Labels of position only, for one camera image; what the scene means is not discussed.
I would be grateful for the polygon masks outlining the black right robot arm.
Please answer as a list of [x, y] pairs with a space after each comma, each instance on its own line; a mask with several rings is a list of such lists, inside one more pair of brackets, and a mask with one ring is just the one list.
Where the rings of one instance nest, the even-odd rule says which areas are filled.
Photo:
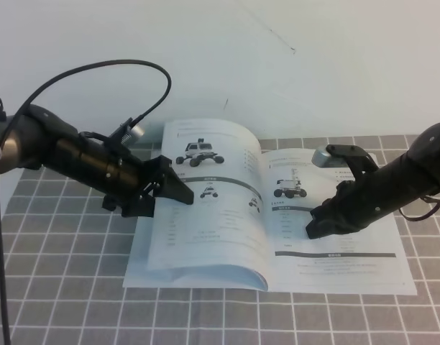
[[361, 147], [344, 144], [328, 144], [315, 152], [313, 162], [347, 166], [354, 178], [338, 184], [332, 198], [311, 210], [308, 238], [355, 233], [415, 200], [434, 202], [440, 193], [440, 123], [383, 167]]

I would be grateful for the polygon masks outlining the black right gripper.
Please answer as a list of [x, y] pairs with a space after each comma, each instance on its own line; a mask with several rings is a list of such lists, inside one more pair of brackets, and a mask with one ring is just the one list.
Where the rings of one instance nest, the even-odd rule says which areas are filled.
[[309, 239], [358, 232], [396, 210], [393, 182], [373, 172], [337, 188], [336, 195], [313, 209], [306, 226]]

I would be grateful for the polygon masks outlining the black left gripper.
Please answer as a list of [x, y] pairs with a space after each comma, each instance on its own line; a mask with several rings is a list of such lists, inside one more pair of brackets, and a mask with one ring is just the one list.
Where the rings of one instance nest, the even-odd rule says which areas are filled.
[[152, 217], [155, 197], [186, 205], [193, 191], [177, 176], [164, 156], [141, 161], [130, 152], [118, 154], [84, 139], [59, 139], [54, 148], [54, 171], [104, 194], [102, 207], [121, 209], [123, 217]]

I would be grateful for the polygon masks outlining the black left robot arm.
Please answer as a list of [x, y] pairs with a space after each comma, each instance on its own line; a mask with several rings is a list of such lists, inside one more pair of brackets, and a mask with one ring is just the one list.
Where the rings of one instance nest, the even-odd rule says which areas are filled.
[[193, 191], [176, 175], [171, 159], [142, 161], [117, 137], [95, 142], [54, 113], [31, 105], [0, 149], [0, 173], [15, 168], [51, 169], [104, 194], [102, 207], [129, 217], [151, 217], [157, 197], [193, 204]]

